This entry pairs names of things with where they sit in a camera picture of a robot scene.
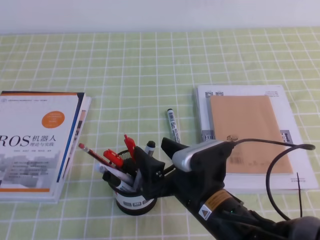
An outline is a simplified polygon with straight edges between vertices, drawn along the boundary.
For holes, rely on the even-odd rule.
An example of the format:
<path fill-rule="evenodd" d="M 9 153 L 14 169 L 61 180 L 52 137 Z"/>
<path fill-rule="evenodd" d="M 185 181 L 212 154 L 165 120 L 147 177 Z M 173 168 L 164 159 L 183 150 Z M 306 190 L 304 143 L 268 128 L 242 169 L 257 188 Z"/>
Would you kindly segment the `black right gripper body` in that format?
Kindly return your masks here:
<path fill-rule="evenodd" d="M 161 181 L 142 187 L 147 200 L 175 196 L 201 222 L 235 220 L 244 214 L 241 202 L 224 189 L 226 169 L 184 172 L 175 167 L 169 174 L 164 168 L 163 173 Z"/>

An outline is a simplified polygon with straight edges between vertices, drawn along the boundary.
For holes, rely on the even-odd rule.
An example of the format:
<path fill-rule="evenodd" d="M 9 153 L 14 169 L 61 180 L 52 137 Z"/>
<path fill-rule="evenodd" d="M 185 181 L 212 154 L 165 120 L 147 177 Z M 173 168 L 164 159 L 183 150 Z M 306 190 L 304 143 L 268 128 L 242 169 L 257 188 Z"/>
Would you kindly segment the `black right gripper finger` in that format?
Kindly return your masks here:
<path fill-rule="evenodd" d="M 164 137 L 161 142 L 161 149 L 165 152 L 165 154 L 172 159 L 173 155 L 183 149 L 188 148 L 189 146 L 178 143 L 174 140 L 171 140 L 167 137 Z"/>
<path fill-rule="evenodd" d="M 158 183 L 164 178 L 165 163 L 148 155 L 138 146 L 134 148 L 134 159 L 138 169 L 138 173 L 136 175 L 138 190 L 144 186 L 148 188 L 152 184 Z"/>

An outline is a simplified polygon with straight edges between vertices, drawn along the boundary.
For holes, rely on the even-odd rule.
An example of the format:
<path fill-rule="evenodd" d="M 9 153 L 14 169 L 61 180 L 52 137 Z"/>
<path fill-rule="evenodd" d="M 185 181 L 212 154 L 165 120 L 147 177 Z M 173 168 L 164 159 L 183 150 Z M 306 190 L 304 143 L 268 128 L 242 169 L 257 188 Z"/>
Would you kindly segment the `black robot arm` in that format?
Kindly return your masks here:
<path fill-rule="evenodd" d="M 161 148 L 170 167 L 135 147 L 142 175 L 140 192 L 147 199 L 174 196 L 217 240 L 317 240 L 320 220 L 302 216 L 274 222 L 247 209 L 225 189 L 227 159 L 241 143 L 209 140 L 186 146 L 163 138 Z"/>

